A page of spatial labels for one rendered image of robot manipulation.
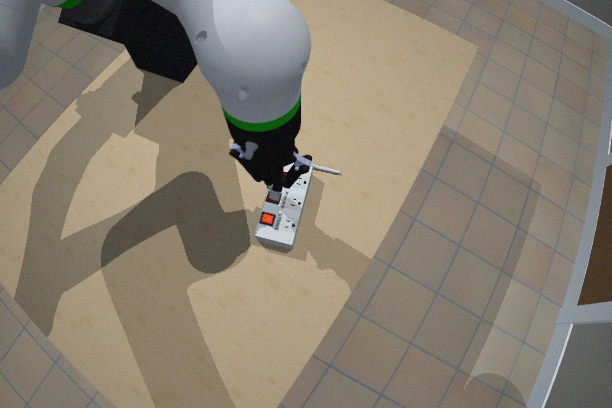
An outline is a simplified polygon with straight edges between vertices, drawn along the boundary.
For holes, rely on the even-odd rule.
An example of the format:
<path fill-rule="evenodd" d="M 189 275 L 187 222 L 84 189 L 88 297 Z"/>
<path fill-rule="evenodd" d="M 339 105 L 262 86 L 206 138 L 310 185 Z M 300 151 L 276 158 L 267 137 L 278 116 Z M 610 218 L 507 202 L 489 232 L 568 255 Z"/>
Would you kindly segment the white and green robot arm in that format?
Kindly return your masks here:
<path fill-rule="evenodd" d="M 118 1 L 0 0 L 0 90 L 23 71 L 41 3 L 91 25 Z M 301 127 L 301 84 L 311 51 L 300 10 L 289 0 L 151 1 L 183 25 L 233 140 L 246 150 L 243 157 L 287 147 Z"/>

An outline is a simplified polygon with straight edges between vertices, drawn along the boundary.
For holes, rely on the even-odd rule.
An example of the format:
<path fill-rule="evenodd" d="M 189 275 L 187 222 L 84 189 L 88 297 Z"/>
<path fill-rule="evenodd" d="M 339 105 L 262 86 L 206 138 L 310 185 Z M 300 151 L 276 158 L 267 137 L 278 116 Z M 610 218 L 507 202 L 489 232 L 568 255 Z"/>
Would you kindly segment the white power strip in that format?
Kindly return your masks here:
<path fill-rule="evenodd" d="M 289 189 L 283 187 L 279 201 L 271 200 L 268 190 L 255 232 L 257 241 L 293 249 L 313 168 L 341 173 L 311 163 L 308 173 L 302 174 Z"/>

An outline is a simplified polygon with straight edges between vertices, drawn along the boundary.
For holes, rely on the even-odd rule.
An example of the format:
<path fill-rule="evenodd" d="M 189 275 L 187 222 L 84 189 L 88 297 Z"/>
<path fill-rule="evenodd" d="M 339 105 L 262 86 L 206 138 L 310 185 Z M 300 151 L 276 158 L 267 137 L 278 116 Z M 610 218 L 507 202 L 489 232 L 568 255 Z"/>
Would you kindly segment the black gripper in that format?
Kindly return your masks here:
<path fill-rule="evenodd" d="M 309 172 L 312 161 L 312 156 L 298 154 L 295 139 L 279 151 L 268 154 L 254 153 L 251 160 L 243 157 L 245 151 L 233 142 L 229 154 L 240 162 L 255 181 L 264 181 L 271 200 L 275 201 L 279 201 L 283 187 L 289 189 L 302 174 Z M 292 163 L 294 164 L 287 174 L 283 175 L 284 167 Z"/>

